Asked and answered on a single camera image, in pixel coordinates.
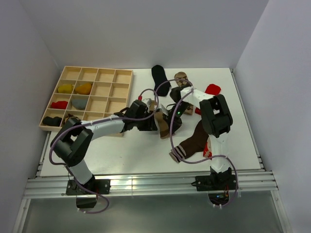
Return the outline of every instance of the white enclosure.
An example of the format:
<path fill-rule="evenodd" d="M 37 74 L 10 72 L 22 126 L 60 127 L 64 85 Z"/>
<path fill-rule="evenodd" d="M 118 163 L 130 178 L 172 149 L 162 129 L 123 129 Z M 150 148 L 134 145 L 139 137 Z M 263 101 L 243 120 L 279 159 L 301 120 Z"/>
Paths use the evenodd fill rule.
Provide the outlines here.
<path fill-rule="evenodd" d="M 310 232 L 310 11 L 309 0 L 3 0 L 1 232 L 35 175 L 46 137 L 38 123 L 63 66 L 156 64 L 235 68 L 293 230 Z"/>

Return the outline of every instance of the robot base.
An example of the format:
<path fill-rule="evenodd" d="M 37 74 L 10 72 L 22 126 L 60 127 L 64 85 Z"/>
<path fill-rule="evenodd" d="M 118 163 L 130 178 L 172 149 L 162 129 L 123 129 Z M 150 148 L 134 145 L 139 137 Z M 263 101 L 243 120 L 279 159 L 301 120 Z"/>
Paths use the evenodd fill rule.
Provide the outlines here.
<path fill-rule="evenodd" d="M 95 193 L 109 194 L 110 180 L 109 179 L 95 180 L 95 187 L 96 190 L 93 190 Z M 67 183 L 66 195 L 78 196 L 78 195 L 89 195 L 89 193 L 84 190 L 81 190 L 74 180 L 69 180 Z"/>
<path fill-rule="evenodd" d="M 210 176 L 196 176 L 195 182 L 191 183 L 192 186 L 196 187 L 196 191 L 221 191 L 225 190 L 228 185 L 228 190 L 235 190 L 236 179 L 235 175 L 229 175 L 223 183 L 218 183 L 217 186 L 212 184 Z"/>

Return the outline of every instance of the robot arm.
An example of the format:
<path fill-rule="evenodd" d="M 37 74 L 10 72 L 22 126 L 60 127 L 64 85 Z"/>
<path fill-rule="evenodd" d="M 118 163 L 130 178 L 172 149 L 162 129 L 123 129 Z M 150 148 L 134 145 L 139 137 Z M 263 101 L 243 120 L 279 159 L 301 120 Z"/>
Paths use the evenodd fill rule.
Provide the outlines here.
<path fill-rule="evenodd" d="M 176 87 L 172 89 L 170 96 L 175 102 L 178 102 L 191 90 L 192 87 L 187 85 Z M 153 117 L 143 120 L 143 118 L 152 114 L 149 112 L 150 102 L 150 99 L 143 101 L 135 100 L 129 108 L 125 108 L 120 112 L 107 117 L 106 122 L 98 124 L 94 123 L 99 120 L 103 121 L 103 119 L 95 121 L 80 121 L 75 118 L 70 118 L 55 139 L 65 130 L 73 126 L 90 122 L 91 124 L 67 132 L 56 142 L 54 152 L 66 163 L 76 180 L 83 187 L 88 190 L 96 190 L 95 177 L 84 161 L 84 156 L 90 142 L 108 134 L 122 133 L 131 130 L 134 127 L 137 127 L 140 131 L 156 131 L 157 127 Z M 173 109 L 177 107 L 178 111 L 174 119 L 172 114 L 169 114 L 168 123 L 171 121 L 175 122 L 176 119 L 179 119 L 189 103 L 201 109 L 202 124 L 205 131 L 209 134 L 212 154 L 227 155 L 226 137 L 227 133 L 230 131 L 230 126 L 232 125 L 232 117 L 223 95 L 212 96 L 194 89 L 194 91 L 184 99 L 181 105 L 175 105 L 173 107 Z M 121 117 L 122 120 L 112 120 L 112 118 L 116 117 Z M 223 185 L 230 175 L 231 168 L 226 159 L 214 158 L 212 160 L 211 185 L 213 185 L 215 189 L 218 188 L 217 184 Z"/>

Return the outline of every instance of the wooden sorting tray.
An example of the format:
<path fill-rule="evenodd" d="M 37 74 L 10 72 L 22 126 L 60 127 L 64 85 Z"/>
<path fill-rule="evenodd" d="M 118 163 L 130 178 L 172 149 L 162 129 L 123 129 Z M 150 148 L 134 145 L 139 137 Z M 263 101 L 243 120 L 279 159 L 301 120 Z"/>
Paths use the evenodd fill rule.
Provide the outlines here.
<path fill-rule="evenodd" d="M 80 120 L 96 120 L 108 117 L 115 112 L 125 108 L 128 104 L 131 84 L 133 79 L 132 70 L 92 68 L 92 67 L 64 67 L 60 79 L 54 89 L 53 95 L 40 121 L 40 128 L 45 131 L 59 131 L 64 118 L 68 114 L 78 117 Z M 89 95 L 80 95 L 75 88 L 90 83 L 92 85 Z M 59 86 L 71 84 L 71 94 L 58 93 Z M 76 109 L 71 101 L 74 99 L 87 100 L 85 110 Z M 66 110 L 51 108 L 52 102 L 67 101 Z M 45 117 L 61 117 L 63 119 L 59 126 L 48 126 L 42 123 Z"/>

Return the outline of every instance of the white table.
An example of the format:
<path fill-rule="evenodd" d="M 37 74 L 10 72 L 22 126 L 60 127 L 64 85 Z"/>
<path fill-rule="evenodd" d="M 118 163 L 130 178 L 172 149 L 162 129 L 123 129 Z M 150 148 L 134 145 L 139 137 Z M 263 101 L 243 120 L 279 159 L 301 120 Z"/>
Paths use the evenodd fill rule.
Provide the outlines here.
<path fill-rule="evenodd" d="M 229 158 L 238 170 L 260 169 L 255 147 L 242 110 L 237 90 L 235 88 L 230 70 L 228 68 L 184 68 L 165 69 L 168 79 L 174 74 L 183 71 L 187 74 L 193 85 L 205 91 L 206 87 L 214 83 L 221 87 L 233 118 L 233 125 L 228 136 Z M 134 69 L 134 79 L 130 94 L 131 104 L 145 88 L 153 88 L 154 81 L 151 69 Z M 153 98 L 148 92 L 143 98 Z M 164 106 L 173 103 L 169 94 L 160 97 Z M 193 113 L 192 116 L 182 115 L 183 125 L 173 137 L 175 146 L 192 136 L 194 128 L 201 116 Z M 51 133 L 49 144 L 56 136 Z M 177 164 L 170 156 L 171 145 L 169 139 L 160 139 L 158 132 L 139 132 L 133 129 L 124 134 L 124 137 L 105 136 L 91 142 L 85 156 L 86 163 L 93 174 L 142 174 L 167 173 L 209 170 L 210 161 L 189 165 Z M 66 176 L 67 171 L 62 166 L 54 166 L 48 159 L 49 151 L 45 152 L 41 176 Z M 203 153 L 196 153 L 189 161 L 203 159 Z M 55 154 L 53 160 L 61 162 Z"/>

